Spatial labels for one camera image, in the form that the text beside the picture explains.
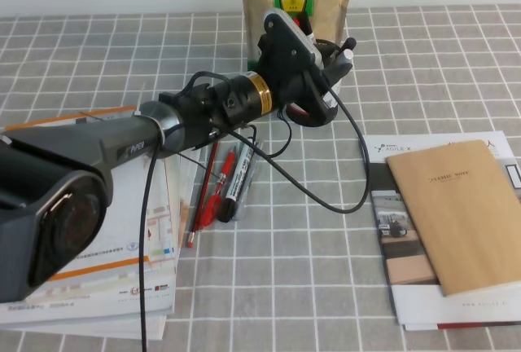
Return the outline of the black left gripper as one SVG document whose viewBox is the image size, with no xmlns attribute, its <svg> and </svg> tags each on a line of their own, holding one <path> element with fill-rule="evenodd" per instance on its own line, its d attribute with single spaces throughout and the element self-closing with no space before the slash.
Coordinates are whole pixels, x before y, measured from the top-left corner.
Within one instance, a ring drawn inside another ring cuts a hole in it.
<svg viewBox="0 0 521 352">
<path fill-rule="evenodd" d="M 254 71 L 258 73 L 257 64 Z M 341 81 L 352 69 L 352 60 L 346 56 L 337 56 L 323 70 L 322 76 L 328 86 L 302 86 L 302 74 L 284 81 L 272 81 L 265 75 L 266 81 L 277 103 L 291 102 L 291 120 L 302 126 L 324 126 L 330 123 L 338 113 L 338 102 L 332 86 Z"/>
</svg>

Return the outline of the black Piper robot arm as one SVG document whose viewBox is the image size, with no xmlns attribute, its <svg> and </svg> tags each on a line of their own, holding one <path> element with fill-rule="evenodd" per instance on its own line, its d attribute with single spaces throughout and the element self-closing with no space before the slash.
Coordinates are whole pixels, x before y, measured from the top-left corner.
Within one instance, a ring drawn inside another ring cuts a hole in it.
<svg viewBox="0 0 521 352">
<path fill-rule="evenodd" d="M 335 116 L 323 96 L 352 68 L 342 45 L 264 35 L 257 68 L 228 78 L 196 73 L 130 117 L 7 130 L 1 141 L 1 300 L 22 301 L 85 250 L 112 202 L 112 171 L 221 139 L 289 104 L 313 125 Z"/>
</svg>

